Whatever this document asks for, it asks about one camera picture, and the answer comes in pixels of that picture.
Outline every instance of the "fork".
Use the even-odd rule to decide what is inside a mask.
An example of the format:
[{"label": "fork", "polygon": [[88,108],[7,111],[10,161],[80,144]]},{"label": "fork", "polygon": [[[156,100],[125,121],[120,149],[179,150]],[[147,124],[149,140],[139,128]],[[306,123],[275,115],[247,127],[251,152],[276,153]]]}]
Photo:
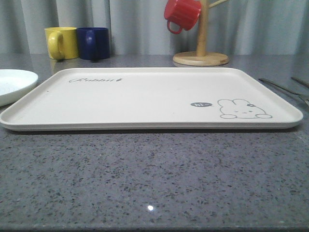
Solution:
[{"label": "fork", "polygon": [[303,81],[303,80],[301,80],[301,79],[299,79],[299,78],[297,78],[297,77],[291,77],[293,80],[295,80],[295,81],[297,81],[298,83],[300,83],[300,84],[302,84],[303,86],[306,86],[307,88],[309,88],[309,83],[308,82],[306,82],[306,81]]},{"label": "fork", "polygon": [[303,100],[303,101],[307,104],[307,106],[309,107],[309,95],[297,93],[297,92],[295,92],[295,91],[293,91],[293,90],[290,90],[290,89],[288,89],[288,88],[286,88],[286,87],[284,87],[284,86],[281,86],[281,85],[279,85],[279,84],[277,84],[277,83],[275,83],[275,82],[273,82],[273,81],[270,81],[270,80],[268,80],[268,79],[265,79],[265,78],[260,78],[259,80],[262,81],[262,82],[268,83],[268,84],[272,84],[272,85],[274,85],[274,86],[276,86],[276,87],[279,87],[279,88],[281,88],[281,89],[283,89],[283,90],[285,90],[285,91],[287,91],[287,92],[289,92],[289,93],[292,93],[292,94],[297,95],[297,96],[298,96],[301,100]]}]

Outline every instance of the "countertop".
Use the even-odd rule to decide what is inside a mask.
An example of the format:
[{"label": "countertop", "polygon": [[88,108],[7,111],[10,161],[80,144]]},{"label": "countertop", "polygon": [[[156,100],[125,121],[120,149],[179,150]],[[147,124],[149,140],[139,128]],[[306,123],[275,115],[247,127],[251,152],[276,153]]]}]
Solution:
[{"label": "countertop", "polygon": [[[231,67],[309,93],[309,55],[230,56]],[[175,67],[172,56],[97,62],[1,54],[39,84],[79,67]],[[0,127],[0,230],[309,231],[309,108],[285,130],[14,132]]]}]

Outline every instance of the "tray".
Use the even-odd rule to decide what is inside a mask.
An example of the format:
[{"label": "tray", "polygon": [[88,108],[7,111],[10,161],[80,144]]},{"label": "tray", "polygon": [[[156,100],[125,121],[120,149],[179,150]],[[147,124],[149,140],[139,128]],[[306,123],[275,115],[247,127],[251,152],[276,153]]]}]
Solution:
[{"label": "tray", "polygon": [[3,111],[16,131],[284,129],[303,114],[231,68],[83,68],[57,72]]}]

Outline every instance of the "white tray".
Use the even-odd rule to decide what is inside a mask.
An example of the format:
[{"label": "white tray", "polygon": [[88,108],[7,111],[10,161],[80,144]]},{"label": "white tray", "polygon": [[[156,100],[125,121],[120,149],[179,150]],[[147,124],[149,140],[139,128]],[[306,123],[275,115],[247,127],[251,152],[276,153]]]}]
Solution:
[{"label": "white tray", "polygon": [[87,68],[57,72],[0,115],[16,131],[284,129],[303,114],[230,68]]}]

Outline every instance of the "yellow mug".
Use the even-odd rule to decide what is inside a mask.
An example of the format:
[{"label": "yellow mug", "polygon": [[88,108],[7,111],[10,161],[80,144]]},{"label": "yellow mug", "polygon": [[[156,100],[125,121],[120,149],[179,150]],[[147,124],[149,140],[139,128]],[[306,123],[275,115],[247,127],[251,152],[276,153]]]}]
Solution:
[{"label": "yellow mug", "polygon": [[48,55],[51,59],[78,57],[76,28],[45,28]]}]

